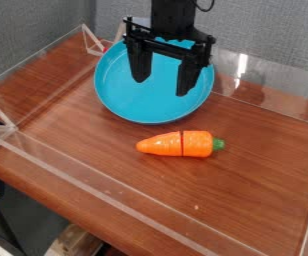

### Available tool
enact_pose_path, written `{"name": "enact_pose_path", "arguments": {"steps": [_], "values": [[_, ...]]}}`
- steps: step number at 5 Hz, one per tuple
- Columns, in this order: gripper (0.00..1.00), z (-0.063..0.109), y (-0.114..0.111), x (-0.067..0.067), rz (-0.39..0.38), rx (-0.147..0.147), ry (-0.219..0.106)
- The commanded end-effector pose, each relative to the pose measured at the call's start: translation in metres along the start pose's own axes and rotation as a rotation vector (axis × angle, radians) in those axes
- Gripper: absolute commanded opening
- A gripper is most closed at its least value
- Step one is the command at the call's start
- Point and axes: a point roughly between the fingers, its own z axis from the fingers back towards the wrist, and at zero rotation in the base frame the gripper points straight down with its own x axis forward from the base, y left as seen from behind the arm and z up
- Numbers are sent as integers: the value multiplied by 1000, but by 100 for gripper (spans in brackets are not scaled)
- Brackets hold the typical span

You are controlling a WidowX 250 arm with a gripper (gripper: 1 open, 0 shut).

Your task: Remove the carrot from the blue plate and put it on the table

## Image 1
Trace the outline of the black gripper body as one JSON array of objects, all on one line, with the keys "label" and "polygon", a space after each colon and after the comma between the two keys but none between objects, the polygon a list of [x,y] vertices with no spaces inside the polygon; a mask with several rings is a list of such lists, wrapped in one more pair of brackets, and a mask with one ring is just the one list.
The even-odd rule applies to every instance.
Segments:
[{"label": "black gripper body", "polygon": [[154,53],[179,60],[193,60],[201,66],[209,65],[216,38],[196,28],[196,13],[209,12],[197,0],[152,0],[150,17],[128,16],[125,44],[129,38],[146,42]]}]

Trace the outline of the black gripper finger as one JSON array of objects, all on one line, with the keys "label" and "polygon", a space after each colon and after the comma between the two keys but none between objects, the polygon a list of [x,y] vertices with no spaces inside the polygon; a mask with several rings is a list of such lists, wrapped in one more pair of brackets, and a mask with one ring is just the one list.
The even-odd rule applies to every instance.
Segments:
[{"label": "black gripper finger", "polygon": [[184,59],[179,67],[179,80],[177,80],[177,92],[176,94],[183,97],[195,88],[203,66],[193,60]]},{"label": "black gripper finger", "polygon": [[142,83],[152,74],[153,51],[146,42],[134,38],[126,41],[132,75],[138,83]]}]

